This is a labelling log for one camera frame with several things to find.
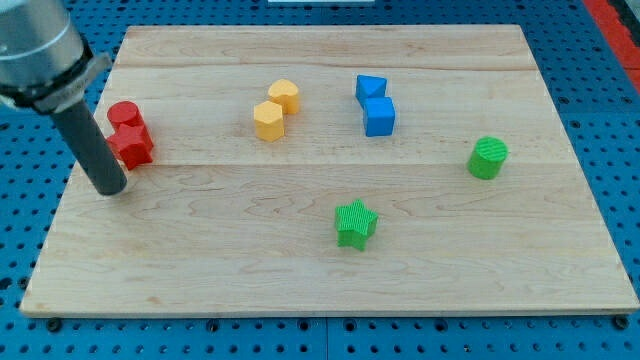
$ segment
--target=blue cube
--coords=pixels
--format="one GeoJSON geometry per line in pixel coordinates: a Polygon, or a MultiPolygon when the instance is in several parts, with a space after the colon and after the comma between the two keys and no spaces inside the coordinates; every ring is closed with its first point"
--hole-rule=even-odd
{"type": "Polygon", "coordinates": [[[393,133],[396,111],[391,98],[369,98],[364,101],[364,130],[368,137],[393,133]]]}
{"type": "Polygon", "coordinates": [[[384,97],[386,91],[387,79],[385,78],[368,75],[358,75],[356,78],[356,98],[363,109],[366,99],[384,97]]]}

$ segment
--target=blue perforated surface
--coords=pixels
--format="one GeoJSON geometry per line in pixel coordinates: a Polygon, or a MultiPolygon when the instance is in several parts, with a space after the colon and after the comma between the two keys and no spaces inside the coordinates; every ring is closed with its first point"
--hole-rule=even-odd
{"type": "MultiPolygon", "coordinates": [[[[378,0],[267,8],[264,0],[69,0],[95,51],[128,25],[518,23],[636,291],[640,99],[578,0],[378,0]]],[[[107,74],[87,92],[95,105],[107,74]]],[[[0,358],[640,358],[640,317],[73,320],[17,310],[73,158],[47,118],[0,110],[0,358]]]]}

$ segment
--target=green star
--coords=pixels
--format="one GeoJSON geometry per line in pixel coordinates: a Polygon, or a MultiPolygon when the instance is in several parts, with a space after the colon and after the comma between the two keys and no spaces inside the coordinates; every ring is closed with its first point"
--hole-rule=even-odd
{"type": "Polygon", "coordinates": [[[353,246],[364,251],[367,239],[376,231],[378,214],[364,207],[360,199],[351,205],[336,208],[336,230],[338,246],[353,246]]]}

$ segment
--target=green cylinder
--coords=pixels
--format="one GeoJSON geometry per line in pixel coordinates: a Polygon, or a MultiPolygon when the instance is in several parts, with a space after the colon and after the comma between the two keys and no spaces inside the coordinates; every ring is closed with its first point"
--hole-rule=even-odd
{"type": "Polygon", "coordinates": [[[478,179],[493,179],[498,176],[508,153],[509,149],[502,140],[485,136],[476,142],[467,169],[478,179]]]}

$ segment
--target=yellow block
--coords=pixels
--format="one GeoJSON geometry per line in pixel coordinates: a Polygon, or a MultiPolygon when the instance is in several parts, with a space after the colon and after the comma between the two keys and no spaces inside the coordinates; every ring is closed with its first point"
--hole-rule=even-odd
{"type": "Polygon", "coordinates": [[[298,87],[287,79],[280,79],[271,84],[269,100],[282,105],[285,114],[297,114],[300,111],[298,87]]]}
{"type": "Polygon", "coordinates": [[[282,106],[265,101],[253,107],[256,136],[265,141],[276,141],[284,136],[282,106]]]}

